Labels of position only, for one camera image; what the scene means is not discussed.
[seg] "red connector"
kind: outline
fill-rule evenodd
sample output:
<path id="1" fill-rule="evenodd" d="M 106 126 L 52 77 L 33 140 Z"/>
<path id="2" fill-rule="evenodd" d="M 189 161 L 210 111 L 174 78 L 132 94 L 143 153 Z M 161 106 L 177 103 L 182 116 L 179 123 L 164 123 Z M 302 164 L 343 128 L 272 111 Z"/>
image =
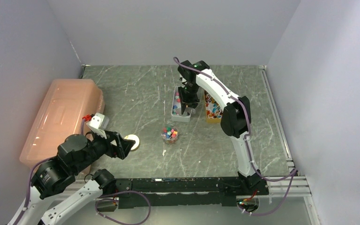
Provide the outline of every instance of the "red connector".
<path id="1" fill-rule="evenodd" d="M 86 116 L 82 117 L 82 119 L 85 120 L 85 122 L 90 121 L 92 119 L 92 116 L 91 115 L 86 115 Z"/>

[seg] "table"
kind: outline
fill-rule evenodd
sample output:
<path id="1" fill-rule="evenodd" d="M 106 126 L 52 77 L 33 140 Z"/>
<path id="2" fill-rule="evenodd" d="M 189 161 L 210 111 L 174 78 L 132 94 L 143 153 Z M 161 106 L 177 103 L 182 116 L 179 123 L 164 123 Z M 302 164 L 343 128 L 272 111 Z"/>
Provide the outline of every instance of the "table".
<path id="1" fill-rule="evenodd" d="M 251 145 L 262 174 L 288 174 L 282 137 L 259 67 L 211 68 L 229 89 L 250 99 Z M 110 118 L 107 130 L 122 137 L 136 134 L 141 142 L 124 160 L 101 157 L 92 164 L 91 173 L 106 168 L 116 178 L 237 176 L 230 138 L 220 124 L 206 123 L 203 104 L 189 123 L 171 120 L 174 88 L 181 85 L 177 66 L 88 66 L 83 78 L 92 79 L 103 91 L 104 114 Z M 175 144 L 163 143 L 161 130 L 167 123 L 179 129 Z"/>

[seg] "small white disc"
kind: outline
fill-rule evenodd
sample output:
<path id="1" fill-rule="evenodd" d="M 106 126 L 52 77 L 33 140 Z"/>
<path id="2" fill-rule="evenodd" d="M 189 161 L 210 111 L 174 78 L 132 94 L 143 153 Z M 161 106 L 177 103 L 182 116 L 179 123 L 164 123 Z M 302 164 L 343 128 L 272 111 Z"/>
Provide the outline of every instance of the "small white disc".
<path id="1" fill-rule="evenodd" d="M 135 141 L 136 143 L 132 146 L 132 148 L 130 149 L 130 151 L 136 151 L 139 146 L 140 146 L 140 139 L 137 135 L 128 135 L 125 137 L 125 139 L 128 139 L 128 140 L 133 140 Z"/>

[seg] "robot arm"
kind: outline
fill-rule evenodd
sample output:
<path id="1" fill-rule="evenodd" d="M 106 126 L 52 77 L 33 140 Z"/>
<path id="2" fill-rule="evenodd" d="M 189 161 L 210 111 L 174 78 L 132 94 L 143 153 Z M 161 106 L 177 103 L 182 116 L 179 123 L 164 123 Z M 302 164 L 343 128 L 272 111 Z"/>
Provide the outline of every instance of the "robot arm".
<path id="1" fill-rule="evenodd" d="M 78 134 L 65 139 L 64 143 L 58 146 L 57 155 L 41 163 L 32 176 L 30 195 L 26 197 L 8 225 L 32 225 L 45 221 L 48 222 L 45 224 L 49 225 L 62 224 L 74 212 L 100 196 L 105 190 L 109 192 L 115 190 L 114 176 L 107 170 L 100 170 L 80 191 L 46 212 L 58 194 L 75 181 L 75 175 L 80 171 L 104 154 L 112 158 L 124 159 L 135 144 L 135 141 L 125 140 L 117 132 L 104 131 L 104 123 L 100 121 L 103 119 L 101 114 L 93 118 L 98 121 L 98 123 L 88 123 L 92 130 L 93 141 Z"/>
<path id="2" fill-rule="evenodd" d="M 181 63 L 182 65 L 202 71 L 204 74 L 182 67 L 179 64 L 178 71 L 182 78 L 186 80 L 183 82 L 184 87 L 179 87 L 180 103 L 182 113 L 188 107 L 196 108 L 199 103 L 197 91 L 199 87 L 204 88 L 223 109 L 223 116 L 221 119 L 221 128 L 227 134 L 234 146 L 238 159 L 239 174 L 244 178 L 255 175 L 255 171 L 251 168 L 251 163 L 255 164 L 253 153 L 248 155 L 245 150 L 245 142 L 249 143 L 249 130 L 245 114 L 241 102 L 247 111 L 249 123 L 250 117 L 250 102 L 245 96 L 239 97 L 237 94 L 229 90 L 213 73 L 209 65 L 204 61 L 199 61 L 191 64 L 188 60 Z"/>

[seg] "white enclosure wall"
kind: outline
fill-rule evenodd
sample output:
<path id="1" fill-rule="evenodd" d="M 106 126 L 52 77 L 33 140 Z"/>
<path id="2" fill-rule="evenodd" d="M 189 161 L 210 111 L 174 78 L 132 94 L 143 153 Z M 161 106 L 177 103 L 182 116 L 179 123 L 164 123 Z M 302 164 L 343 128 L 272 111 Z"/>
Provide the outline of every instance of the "white enclosure wall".
<path id="1" fill-rule="evenodd" d="M 360 224 L 360 0 L 302 0 L 268 75 L 322 224 Z"/>
<path id="2" fill-rule="evenodd" d="M 47 1 L 0 0 L 0 225 L 25 197 L 30 169 L 19 156 L 51 81 L 80 72 Z"/>
<path id="3" fill-rule="evenodd" d="M 266 65 L 300 0 L 48 0 L 82 63 Z"/>

